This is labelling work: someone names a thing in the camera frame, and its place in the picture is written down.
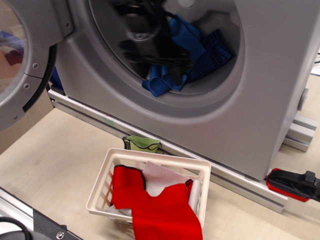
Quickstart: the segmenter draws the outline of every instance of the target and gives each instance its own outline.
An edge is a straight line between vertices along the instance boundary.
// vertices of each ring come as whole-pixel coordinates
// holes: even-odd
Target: table
[[[311,76],[300,115],[320,121],[320,78]],[[272,168],[320,178],[320,133],[305,153],[283,145]],[[58,109],[0,155],[0,186],[85,240],[134,239],[131,226],[86,209],[105,155],[123,148],[120,138]],[[205,240],[320,239],[320,202],[289,199],[282,214],[210,183]]]

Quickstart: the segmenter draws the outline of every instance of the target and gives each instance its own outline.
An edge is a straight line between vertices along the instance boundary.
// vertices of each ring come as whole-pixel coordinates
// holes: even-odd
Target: laundry basket
[[[104,162],[86,204],[88,211],[91,214],[106,216],[116,223],[131,225],[133,221],[131,216],[106,212],[110,207],[112,199],[114,167],[122,164],[143,170],[148,161],[169,168],[190,179],[197,179],[202,183],[195,214],[199,219],[201,227],[203,227],[211,174],[210,162],[157,153],[111,148],[105,156]]]

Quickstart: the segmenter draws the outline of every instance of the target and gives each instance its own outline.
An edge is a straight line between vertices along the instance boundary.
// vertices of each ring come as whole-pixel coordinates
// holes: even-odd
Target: black clamp
[[[320,179],[314,172],[298,174],[275,168],[267,176],[266,184],[270,190],[301,202],[309,199],[320,202]]]

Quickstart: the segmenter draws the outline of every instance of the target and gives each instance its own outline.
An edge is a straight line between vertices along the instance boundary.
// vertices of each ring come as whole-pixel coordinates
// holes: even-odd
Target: red cloth
[[[166,187],[159,196],[145,191],[139,169],[114,167],[112,200],[116,209],[132,210],[137,240],[202,240],[200,222],[188,204],[188,188],[180,183]]]

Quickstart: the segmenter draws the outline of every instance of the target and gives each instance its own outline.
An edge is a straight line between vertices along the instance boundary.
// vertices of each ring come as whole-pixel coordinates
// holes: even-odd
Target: black cable
[[[11,224],[17,225],[19,228],[22,229],[22,232],[24,233],[24,236],[25,236],[25,240],[32,240],[31,233],[28,231],[26,226],[22,224],[22,222],[20,222],[16,219],[13,219],[11,217],[0,216],[0,223],[1,222],[11,223]]]
[[[317,55],[320,55],[320,52],[318,52]],[[315,62],[314,62],[314,64],[319,64],[319,63],[320,63],[320,61],[315,61]]]

